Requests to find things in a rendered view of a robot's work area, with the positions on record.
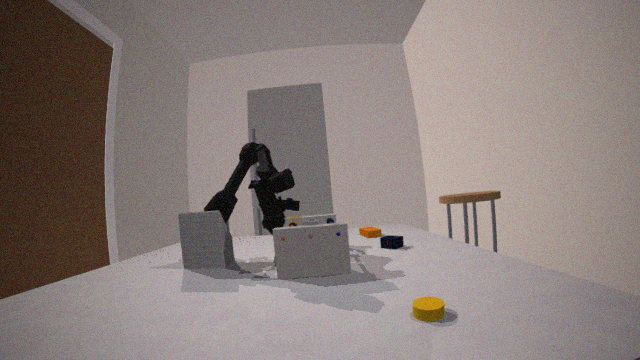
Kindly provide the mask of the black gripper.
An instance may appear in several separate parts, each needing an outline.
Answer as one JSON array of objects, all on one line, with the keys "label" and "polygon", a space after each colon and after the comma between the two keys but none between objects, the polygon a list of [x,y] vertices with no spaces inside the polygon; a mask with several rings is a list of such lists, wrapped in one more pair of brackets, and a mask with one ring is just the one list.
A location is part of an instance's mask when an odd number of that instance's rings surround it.
[{"label": "black gripper", "polygon": [[263,213],[262,224],[264,229],[273,236],[272,230],[274,228],[283,227],[285,224],[284,214],[281,213],[276,196],[270,196],[268,198],[258,201],[259,207],[261,207]]}]

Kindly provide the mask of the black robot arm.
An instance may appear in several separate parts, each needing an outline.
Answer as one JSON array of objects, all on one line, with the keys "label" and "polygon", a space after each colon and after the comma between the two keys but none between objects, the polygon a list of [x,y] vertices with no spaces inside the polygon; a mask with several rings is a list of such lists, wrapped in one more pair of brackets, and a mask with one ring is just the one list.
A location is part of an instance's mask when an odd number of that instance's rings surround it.
[{"label": "black robot arm", "polygon": [[[262,143],[246,143],[242,147],[239,158],[240,162],[231,174],[231,178],[224,187],[224,190],[218,191],[216,195],[212,197],[212,200],[207,203],[203,211],[220,210],[220,214],[225,223],[229,220],[234,206],[238,201],[235,194],[243,178],[250,166],[256,162],[259,162],[259,166],[256,167],[256,175],[260,180],[251,181],[248,189],[254,188],[258,201],[274,196],[275,193],[277,194],[293,188],[295,185],[291,170],[287,168],[278,173],[273,165],[270,150]],[[281,213],[282,211],[285,212],[285,210],[299,211],[299,201],[293,201],[292,198],[281,200],[279,196],[277,202]]]}]

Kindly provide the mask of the yellow short cylinder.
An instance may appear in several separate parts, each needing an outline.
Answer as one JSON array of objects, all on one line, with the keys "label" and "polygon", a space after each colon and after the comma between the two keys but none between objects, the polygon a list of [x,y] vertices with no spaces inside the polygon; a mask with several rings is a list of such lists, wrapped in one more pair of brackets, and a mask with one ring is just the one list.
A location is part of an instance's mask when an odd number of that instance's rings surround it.
[{"label": "yellow short cylinder", "polygon": [[444,317],[445,303],[440,298],[422,297],[413,302],[413,316],[421,321],[437,321]]}]

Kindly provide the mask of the orange rectangular block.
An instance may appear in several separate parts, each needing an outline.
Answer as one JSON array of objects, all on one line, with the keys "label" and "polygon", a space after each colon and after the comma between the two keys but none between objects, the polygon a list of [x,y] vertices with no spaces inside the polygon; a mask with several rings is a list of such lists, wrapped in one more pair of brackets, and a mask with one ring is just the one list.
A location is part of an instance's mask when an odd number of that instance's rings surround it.
[{"label": "orange rectangular block", "polygon": [[359,233],[360,235],[368,238],[382,236],[381,229],[379,230],[374,227],[359,228]]}]

